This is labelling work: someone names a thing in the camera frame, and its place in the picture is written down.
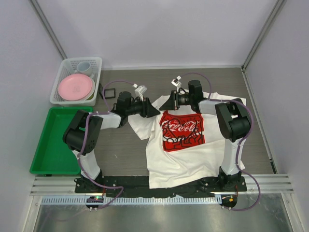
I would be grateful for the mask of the white printed t-shirt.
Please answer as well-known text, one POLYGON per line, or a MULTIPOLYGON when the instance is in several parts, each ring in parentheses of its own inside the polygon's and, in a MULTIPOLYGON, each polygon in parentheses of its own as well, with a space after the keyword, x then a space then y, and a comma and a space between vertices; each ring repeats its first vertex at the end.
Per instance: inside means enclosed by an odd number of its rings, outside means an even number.
POLYGON ((218 119, 197 114, 189 105, 151 118, 128 117, 137 136, 147 139, 149 188, 172 188, 215 177, 225 158, 225 139, 218 119))

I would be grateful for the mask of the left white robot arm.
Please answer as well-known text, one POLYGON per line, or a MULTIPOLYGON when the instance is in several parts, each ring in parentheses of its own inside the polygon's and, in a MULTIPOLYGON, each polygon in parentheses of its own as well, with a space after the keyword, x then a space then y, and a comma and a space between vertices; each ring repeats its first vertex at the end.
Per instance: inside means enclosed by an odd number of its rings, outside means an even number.
POLYGON ((128 117, 132 115, 151 118, 159 114, 159 110, 151 104, 149 98, 133 98, 127 91, 119 94, 117 102, 109 113, 77 111, 65 130, 62 140, 76 156, 81 168, 80 179, 91 192, 97 193, 103 187, 102 171, 94 153, 100 132, 124 126, 128 117))

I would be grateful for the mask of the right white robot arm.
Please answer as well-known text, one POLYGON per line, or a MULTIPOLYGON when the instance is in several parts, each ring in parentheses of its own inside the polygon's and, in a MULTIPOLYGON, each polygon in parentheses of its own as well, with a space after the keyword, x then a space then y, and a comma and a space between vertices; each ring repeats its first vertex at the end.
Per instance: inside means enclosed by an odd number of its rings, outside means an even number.
POLYGON ((241 179, 240 162, 243 144, 253 127, 250 110, 239 98, 218 100, 212 99, 211 94, 205 98, 202 85, 198 80, 189 81, 187 92, 181 88, 180 77, 173 79, 171 83, 176 90, 171 92, 160 110, 178 110, 180 106, 189 105, 196 113, 217 117, 221 135, 225 138, 224 158, 219 167, 218 185, 224 191, 234 189, 241 179))

